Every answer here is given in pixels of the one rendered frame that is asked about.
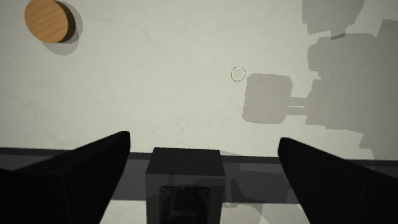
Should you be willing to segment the light brown wooden disc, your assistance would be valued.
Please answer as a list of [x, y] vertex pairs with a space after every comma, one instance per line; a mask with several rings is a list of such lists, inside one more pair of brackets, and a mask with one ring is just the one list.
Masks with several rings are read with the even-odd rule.
[[75, 33], [72, 12], [56, 0], [31, 0], [25, 8], [24, 18], [31, 34], [45, 43], [63, 43]]

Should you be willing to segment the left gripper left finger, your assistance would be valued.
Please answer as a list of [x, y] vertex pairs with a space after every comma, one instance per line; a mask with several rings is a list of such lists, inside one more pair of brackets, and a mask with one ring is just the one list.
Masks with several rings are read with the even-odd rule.
[[131, 149], [120, 131], [16, 169], [0, 168], [0, 224], [100, 224]]

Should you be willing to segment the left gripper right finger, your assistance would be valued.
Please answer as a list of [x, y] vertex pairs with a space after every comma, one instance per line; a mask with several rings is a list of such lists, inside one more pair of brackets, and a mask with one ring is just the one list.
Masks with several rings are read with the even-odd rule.
[[310, 224], [398, 224], [398, 178], [289, 137], [277, 153]]

